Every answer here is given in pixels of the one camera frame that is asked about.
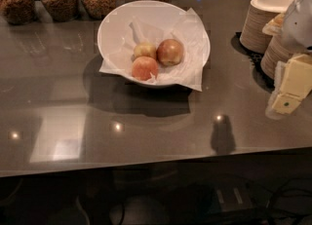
white plate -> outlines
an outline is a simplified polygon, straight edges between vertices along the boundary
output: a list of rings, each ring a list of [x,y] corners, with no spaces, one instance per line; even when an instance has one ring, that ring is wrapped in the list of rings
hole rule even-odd
[[[108,14],[101,22],[97,33],[99,52],[104,61],[107,61],[105,66],[109,67],[108,71],[109,69],[116,70],[116,72],[118,72],[119,69],[124,70],[122,61],[109,60],[108,55],[114,54],[122,48],[125,43],[125,34],[128,30],[127,28],[129,28],[129,25],[133,21],[134,17],[163,30],[167,30],[172,28],[185,13],[186,12],[183,9],[164,2],[135,1],[124,4]],[[206,30],[204,29],[204,25],[203,34],[203,38],[207,40],[207,45],[205,45],[203,50],[204,66],[209,58],[211,50],[210,40]],[[122,76],[130,81],[150,88],[164,88],[175,84],[175,82],[172,82],[171,84],[157,83],[157,85],[153,85],[147,82],[140,82],[134,79],[130,74],[129,76]]]

countertop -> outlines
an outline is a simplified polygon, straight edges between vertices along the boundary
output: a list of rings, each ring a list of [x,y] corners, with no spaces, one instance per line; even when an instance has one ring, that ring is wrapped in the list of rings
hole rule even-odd
[[[132,0],[118,0],[118,6]],[[202,92],[143,88],[98,72],[100,20],[0,20],[0,176],[311,147],[312,97],[265,116],[272,90],[240,47],[251,0],[171,0],[201,17],[211,41]]]

stainless steel surface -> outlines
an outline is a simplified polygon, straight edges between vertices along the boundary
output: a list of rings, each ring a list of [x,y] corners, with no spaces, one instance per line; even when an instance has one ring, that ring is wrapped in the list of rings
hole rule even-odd
[[[123,4],[129,0],[118,0]],[[210,35],[203,91],[151,90],[98,72],[100,21],[0,20],[0,175],[133,165],[311,146],[312,98],[272,121],[270,92],[239,47],[250,0],[172,0]]]

white paper liner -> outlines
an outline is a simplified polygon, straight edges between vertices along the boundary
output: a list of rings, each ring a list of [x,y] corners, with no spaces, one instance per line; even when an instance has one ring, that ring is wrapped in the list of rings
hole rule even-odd
[[[140,42],[153,43],[156,48],[165,40],[174,38],[184,46],[182,62],[174,66],[159,64],[157,78],[138,81],[131,75],[135,46]],[[170,30],[163,30],[133,17],[124,36],[124,44],[116,53],[104,57],[100,72],[118,74],[140,84],[167,86],[179,84],[202,90],[203,66],[207,61],[209,42],[205,27],[198,15],[189,9]]]

dark floor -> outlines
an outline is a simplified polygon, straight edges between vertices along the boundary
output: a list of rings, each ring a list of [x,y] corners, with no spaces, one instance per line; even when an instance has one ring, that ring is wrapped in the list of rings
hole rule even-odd
[[[0,224],[301,225],[312,214],[311,159],[247,155],[0,178]]]

